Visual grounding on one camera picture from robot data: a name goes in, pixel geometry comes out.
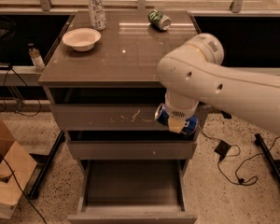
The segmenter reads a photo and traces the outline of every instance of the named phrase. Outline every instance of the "black stand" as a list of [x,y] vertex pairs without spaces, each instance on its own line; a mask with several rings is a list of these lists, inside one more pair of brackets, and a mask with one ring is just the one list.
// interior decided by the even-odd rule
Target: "black stand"
[[260,136],[259,133],[255,134],[256,141],[255,144],[257,146],[260,146],[268,163],[270,164],[273,174],[275,175],[279,185],[280,185],[280,160],[275,160],[270,153],[270,150],[267,148],[266,144],[264,143],[262,137]]
[[43,167],[33,185],[33,187],[31,188],[30,192],[28,193],[27,197],[30,199],[30,200],[34,200],[34,199],[37,199],[38,197],[38,194],[39,194],[39,187],[43,181],[43,179],[45,178],[46,176],[46,173],[54,159],[54,156],[60,146],[60,144],[65,140],[65,137],[64,137],[64,133],[63,132],[60,132],[56,141],[55,141],[55,144],[53,145],[52,149],[50,150],[49,154],[48,155],[37,155],[37,154],[31,154],[31,156],[38,162],[38,163],[42,163],[43,164]]

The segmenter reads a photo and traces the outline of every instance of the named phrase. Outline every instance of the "metal cabinet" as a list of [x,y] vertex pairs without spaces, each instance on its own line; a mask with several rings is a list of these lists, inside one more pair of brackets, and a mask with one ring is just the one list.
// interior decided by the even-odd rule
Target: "metal cabinet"
[[[94,49],[76,52],[60,44],[39,79],[85,175],[71,223],[196,220],[184,199],[183,175],[197,134],[170,133],[155,120],[165,94],[156,65],[196,34],[187,11],[168,13],[172,29],[160,33],[145,11],[107,12],[108,26]],[[86,12],[70,25],[79,27],[89,27]],[[197,116],[203,125],[203,108]]]

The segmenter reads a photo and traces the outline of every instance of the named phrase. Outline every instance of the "cardboard box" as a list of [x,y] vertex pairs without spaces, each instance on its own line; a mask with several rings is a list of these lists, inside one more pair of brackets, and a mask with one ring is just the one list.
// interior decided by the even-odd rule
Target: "cardboard box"
[[[25,189],[36,167],[36,161],[15,141],[11,132],[0,120],[0,153],[14,171],[21,189]],[[11,175],[7,164],[0,158],[0,176]],[[11,218],[22,192],[14,176],[8,182],[0,181],[0,218]]]

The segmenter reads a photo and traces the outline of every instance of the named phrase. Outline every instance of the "blue can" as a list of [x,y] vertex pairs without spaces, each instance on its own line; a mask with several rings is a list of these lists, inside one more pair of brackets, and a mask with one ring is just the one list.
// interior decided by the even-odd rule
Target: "blue can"
[[[165,104],[161,103],[156,110],[155,120],[161,123],[162,125],[168,126],[168,118],[169,115],[166,112]],[[198,126],[198,118],[196,116],[192,116],[189,119],[185,120],[185,126],[182,129],[181,133],[186,135],[191,135],[196,131],[197,126]]]

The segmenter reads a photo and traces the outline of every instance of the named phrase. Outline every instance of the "soda can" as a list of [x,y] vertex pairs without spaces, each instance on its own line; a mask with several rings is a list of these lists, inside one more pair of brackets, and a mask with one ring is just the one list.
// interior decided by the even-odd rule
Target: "soda can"
[[[156,110],[155,120],[162,125],[168,126],[168,118],[169,115],[166,112],[165,104],[161,103]],[[181,133],[186,135],[193,134],[198,126],[198,118],[196,116],[192,116],[189,119],[185,120],[185,126],[182,129]]]
[[153,9],[148,13],[149,22],[161,31],[166,31],[171,25],[171,19],[157,9]]

